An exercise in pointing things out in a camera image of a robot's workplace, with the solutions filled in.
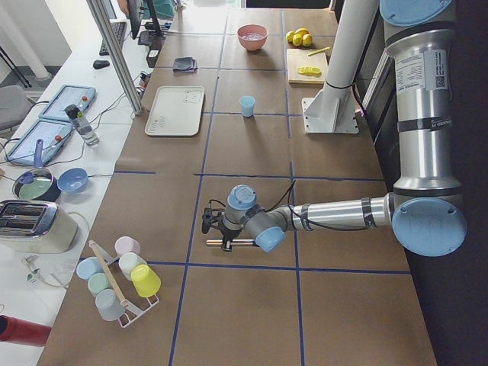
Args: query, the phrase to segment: clear bottle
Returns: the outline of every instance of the clear bottle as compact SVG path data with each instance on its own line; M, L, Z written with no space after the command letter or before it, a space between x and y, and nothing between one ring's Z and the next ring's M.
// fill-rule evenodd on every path
M95 145L98 143L98 136L93 131L92 126L87 121L85 115L79 110L75 104L71 104L64 110L71 120L71 123L78 131L79 135L86 142L87 145Z

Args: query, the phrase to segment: wooden cutting board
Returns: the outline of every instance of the wooden cutting board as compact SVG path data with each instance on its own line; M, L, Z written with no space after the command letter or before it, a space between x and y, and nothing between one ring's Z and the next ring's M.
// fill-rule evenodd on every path
M304 83L304 84L323 84L326 80L327 70L329 64L324 52L317 53L313 56L308 56L313 50L301 50L299 48L287 49L287 75L288 82ZM297 68L301 66L316 66L322 71L320 76L300 75Z

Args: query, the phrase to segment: red cylinder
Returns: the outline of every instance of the red cylinder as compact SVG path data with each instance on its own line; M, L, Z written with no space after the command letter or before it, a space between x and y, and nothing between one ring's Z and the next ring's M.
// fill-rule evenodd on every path
M0 342L44 347L50 332L50 326L43 326L11 316L0 316Z

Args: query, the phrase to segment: cooking pot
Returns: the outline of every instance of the cooking pot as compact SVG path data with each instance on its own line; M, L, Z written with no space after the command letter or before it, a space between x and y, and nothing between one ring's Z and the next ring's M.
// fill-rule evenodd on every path
M57 180L49 169L42 163L43 140L36 142L34 153L34 169L31 169L14 183L12 191L15 197L26 201L51 201L54 202L61 193Z

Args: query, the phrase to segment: black bottle cap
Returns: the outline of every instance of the black bottle cap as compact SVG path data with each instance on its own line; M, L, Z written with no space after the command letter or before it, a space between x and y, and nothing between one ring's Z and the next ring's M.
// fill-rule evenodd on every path
M64 111L66 114L68 114L68 118L70 120L75 120L78 118L79 108L76 106L76 104L69 105L68 107L64 108Z

